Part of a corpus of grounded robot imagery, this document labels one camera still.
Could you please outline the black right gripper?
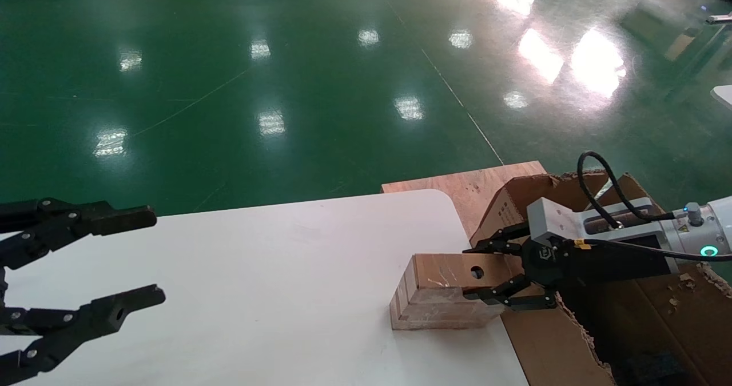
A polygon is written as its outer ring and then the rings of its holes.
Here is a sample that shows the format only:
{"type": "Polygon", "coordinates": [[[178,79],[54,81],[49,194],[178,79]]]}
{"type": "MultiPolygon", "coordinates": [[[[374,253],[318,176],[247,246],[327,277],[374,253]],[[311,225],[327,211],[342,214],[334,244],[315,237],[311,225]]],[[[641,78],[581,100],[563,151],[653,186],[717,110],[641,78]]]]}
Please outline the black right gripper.
{"type": "Polygon", "coordinates": [[[558,306],[556,292],[544,289],[570,289],[677,272],[667,258],[645,250],[613,245],[581,248],[567,238],[551,238],[549,245],[530,238],[522,244],[512,242],[529,236],[529,224],[523,222],[498,229],[490,237],[481,238],[472,248],[464,250],[463,254],[520,256],[524,274],[492,288],[465,289],[463,297],[479,300],[488,306],[501,305],[513,311],[555,309],[558,306]],[[538,295],[518,296],[532,282],[544,289],[538,295]]]}

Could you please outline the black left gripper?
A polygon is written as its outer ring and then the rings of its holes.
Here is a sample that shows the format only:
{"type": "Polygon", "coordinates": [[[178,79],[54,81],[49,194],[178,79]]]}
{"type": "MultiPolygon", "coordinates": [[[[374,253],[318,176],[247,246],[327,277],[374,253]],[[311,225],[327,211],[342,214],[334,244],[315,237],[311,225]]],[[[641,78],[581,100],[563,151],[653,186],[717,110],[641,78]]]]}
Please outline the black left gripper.
{"type": "Polygon", "coordinates": [[[2,336],[36,336],[26,349],[2,355],[1,384],[12,385],[55,370],[80,346],[120,331],[133,312],[160,305],[166,295],[147,285],[101,297],[79,309],[5,306],[5,267],[20,269],[86,236],[108,236],[157,223],[151,206],[115,209],[107,201],[72,204],[55,198],[2,204],[0,306],[2,336]]]}

